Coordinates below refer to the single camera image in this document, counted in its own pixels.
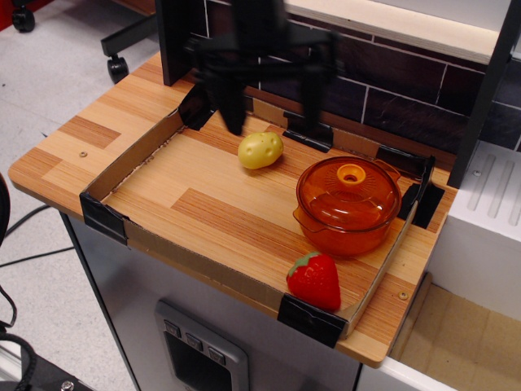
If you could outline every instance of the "gray floor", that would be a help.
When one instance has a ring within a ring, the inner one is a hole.
[[[55,0],[35,17],[31,33],[0,32],[0,173],[11,224],[41,203],[14,189],[9,166],[113,86],[100,39],[141,16],[109,0]],[[158,50],[150,37],[121,55],[132,72]],[[69,246],[59,214],[47,209],[5,240],[0,265]],[[11,332],[42,357],[98,391],[134,389],[75,252],[0,268],[0,284],[18,307]],[[0,300],[0,319],[10,316]]]

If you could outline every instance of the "yellow potato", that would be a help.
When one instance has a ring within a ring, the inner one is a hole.
[[[253,133],[240,144],[237,155],[247,169],[260,169],[272,165],[282,155],[284,145],[274,132]]]

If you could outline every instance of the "orange pot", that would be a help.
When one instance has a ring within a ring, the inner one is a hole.
[[[341,156],[304,171],[293,213],[323,253],[351,257],[379,246],[401,208],[400,174],[381,160]]]

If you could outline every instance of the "button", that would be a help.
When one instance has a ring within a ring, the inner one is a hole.
[[[213,361],[221,364],[222,366],[226,365],[226,359],[225,359],[225,355],[223,353],[221,353],[218,350],[215,350],[212,346],[208,347],[208,353],[210,354],[210,358]]]
[[[177,338],[181,338],[181,330],[175,324],[171,324],[170,322],[164,321],[164,327],[166,331]]]
[[[188,342],[188,345],[194,349],[197,349],[199,352],[203,351],[203,343],[188,333],[186,334],[186,342]]]

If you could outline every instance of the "pot lid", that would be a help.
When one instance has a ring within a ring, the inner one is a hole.
[[[370,231],[400,211],[400,174],[381,160],[340,156],[309,167],[297,184],[299,206],[315,222],[342,231]]]

